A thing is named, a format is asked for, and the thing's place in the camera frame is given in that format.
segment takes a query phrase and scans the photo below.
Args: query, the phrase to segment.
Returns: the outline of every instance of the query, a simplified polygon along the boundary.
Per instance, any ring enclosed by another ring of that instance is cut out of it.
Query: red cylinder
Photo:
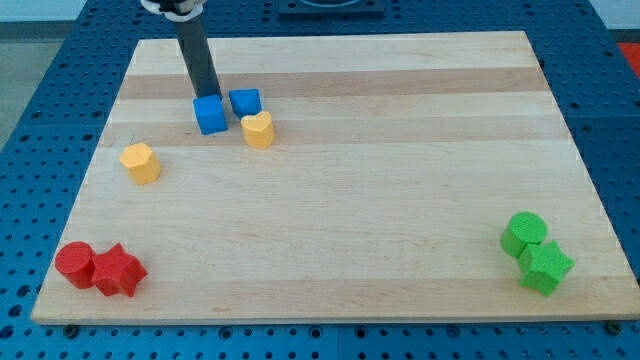
[[[78,289],[93,286],[91,277],[95,269],[91,245],[76,241],[65,245],[56,255],[56,270]]]

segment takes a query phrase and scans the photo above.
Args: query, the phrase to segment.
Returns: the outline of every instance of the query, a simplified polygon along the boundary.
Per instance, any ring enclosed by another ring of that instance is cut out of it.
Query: toy block
[[[538,215],[520,212],[511,218],[502,234],[502,249],[518,258],[528,244],[540,244],[547,237],[547,225]]]
[[[65,245],[55,258],[55,267],[62,276],[78,289],[88,289],[93,286],[95,253],[87,243],[76,241]]]
[[[138,185],[156,181],[162,171],[156,154],[144,143],[127,146],[120,155],[120,163],[127,169],[131,180]]]
[[[258,89],[239,89],[229,91],[233,113],[238,119],[247,115],[256,115],[262,111]]]
[[[247,115],[240,120],[240,124],[247,145],[266,149],[273,142],[273,121],[268,111],[261,111],[255,116]]]
[[[575,262],[552,241],[546,245],[529,244],[518,258],[524,273],[520,285],[532,287],[545,296],[551,295]]]
[[[104,254],[93,256],[95,271],[91,283],[104,296],[124,294],[132,297],[138,282],[147,276],[147,270],[138,258],[127,254],[120,244],[116,244]]]
[[[227,119],[224,116],[220,96],[209,95],[193,99],[193,110],[202,135],[227,130]]]

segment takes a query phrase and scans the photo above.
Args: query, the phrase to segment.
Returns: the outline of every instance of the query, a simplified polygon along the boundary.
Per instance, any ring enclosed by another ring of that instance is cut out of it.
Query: yellow block
[[[242,134],[247,145],[266,149],[273,142],[273,121],[268,111],[261,111],[257,115],[247,115],[240,120]]]
[[[127,169],[131,180],[138,185],[156,181],[162,171],[156,154],[145,143],[127,146],[120,155],[120,163]]]

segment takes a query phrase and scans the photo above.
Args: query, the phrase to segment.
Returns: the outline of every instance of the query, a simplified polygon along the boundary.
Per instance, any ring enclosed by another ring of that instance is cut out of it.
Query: yellow heart-shaped block
[[[266,149],[273,143],[273,121],[268,111],[261,111],[256,115],[246,115],[240,120],[240,125],[242,125],[242,135],[244,135],[244,141],[247,145]]]

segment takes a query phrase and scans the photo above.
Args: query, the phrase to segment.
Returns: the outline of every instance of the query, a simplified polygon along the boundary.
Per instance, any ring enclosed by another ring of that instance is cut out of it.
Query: red star-shaped block
[[[104,296],[124,294],[132,297],[136,285],[147,276],[138,258],[127,254],[119,243],[104,254],[93,256],[95,271],[91,283]]]

